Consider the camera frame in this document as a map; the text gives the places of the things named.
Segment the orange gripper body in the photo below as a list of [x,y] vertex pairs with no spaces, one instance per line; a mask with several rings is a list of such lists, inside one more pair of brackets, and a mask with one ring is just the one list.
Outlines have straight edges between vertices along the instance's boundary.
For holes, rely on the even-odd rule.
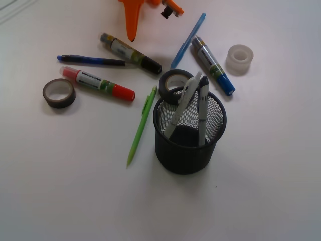
[[159,5],[161,4],[161,0],[147,0],[147,2],[149,4],[152,4],[152,5]]

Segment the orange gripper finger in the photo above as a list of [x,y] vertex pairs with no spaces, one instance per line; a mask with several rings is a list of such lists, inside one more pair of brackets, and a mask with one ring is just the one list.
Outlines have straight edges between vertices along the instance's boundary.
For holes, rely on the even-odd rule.
[[162,4],[165,6],[164,10],[161,12],[161,15],[166,19],[171,15],[174,14],[176,17],[181,16],[184,11],[181,7],[179,7],[175,2],[172,0],[162,0]]
[[119,0],[124,4],[126,32],[128,39],[133,42],[136,38],[140,9],[145,0]]

